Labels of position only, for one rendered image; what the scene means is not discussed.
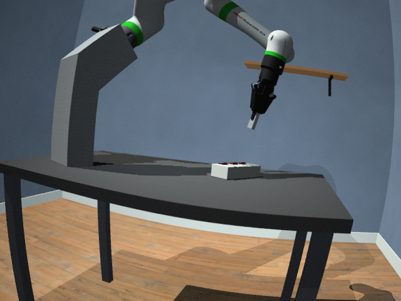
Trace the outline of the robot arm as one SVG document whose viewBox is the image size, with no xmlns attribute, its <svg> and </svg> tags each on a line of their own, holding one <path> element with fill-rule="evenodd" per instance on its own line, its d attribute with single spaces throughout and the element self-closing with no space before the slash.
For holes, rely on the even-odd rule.
<svg viewBox="0 0 401 301">
<path fill-rule="evenodd" d="M 165 5 L 172 1 L 175 0 L 135 0 L 133 17 L 122 24 L 133 49 L 164 27 Z M 282 75 L 285 63 L 294 58 L 293 40 L 288 33 L 271 32 L 231 0 L 205 0 L 204 6 L 208 12 L 258 42 L 266 50 L 261 68 Z"/>
</svg>

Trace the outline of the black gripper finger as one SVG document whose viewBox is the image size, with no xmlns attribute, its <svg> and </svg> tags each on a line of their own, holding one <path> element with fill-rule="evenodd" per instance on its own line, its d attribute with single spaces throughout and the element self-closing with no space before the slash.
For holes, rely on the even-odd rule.
<svg viewBox="0 0 401 301">
<path fill-rule="evenodd" d="M 253 111 L 250 121 L 248 123 L 248 128 L 253 129 L 254 128 L 254 124 L 256 123 L 256 119 L 258 117 L 258 112 L 261 106 L 261 102 L 263 100 L 263 97 L 265 96 L 266 90 L 267 90 L 267 86 L 264 86 L 263 88 L 263 92 L 259 93 L 258 92 L 258 87 L 259 86 L 259 82 L 255 83 L 255 84 L 251 84 L 252 87 L 252 93 L 251 93 L 251 103 L 250 103 L 250 108 Z M 258 101 L 257 101 L 258 100 Z"/>
<path fill-rule="evenodd" d="M 258 118 L 260 114 L 265 114 L 265 112 L 267 111 L 268 107 L 271 105 L 272 101 L 276 98 L 276 95 L 274 94 L 274 92 L 272 94 L 271 93 L 271 88 L 268 89 L 267 94 L 263 97 L 263 101 L 261 103 L 259 112 L 258 112 L 258 117 L 256 119 L 256 123 L 254 124 L 254 128 L 256 127 Z M 270 95 L 269 95 L 270 94 Z"/>
</svg>

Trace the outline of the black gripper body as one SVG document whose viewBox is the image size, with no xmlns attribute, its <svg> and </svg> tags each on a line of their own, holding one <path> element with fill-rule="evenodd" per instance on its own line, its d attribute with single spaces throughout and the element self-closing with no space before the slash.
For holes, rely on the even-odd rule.
<svg viewBox="0 0 401 301">
<path fill-rule="evenodd" d="M 269 68 L 262 67 L 261 73 L 259 75 L 259 80 L 258 80 L 258 82 L 259 82 L 258 92 L 262 93 L 264 86 L 267 86 L 268 88 L 266 90 L 265 95 L 267 94 L 267 91 L 269 88 L 272 89 L 272 91 L 270 93 L 270 94 L 272 94 L 274 92 L 274 87 L 277 84 L 278 78 L 279 78 L 279 73 L 277 73 Z"/>
</svg>

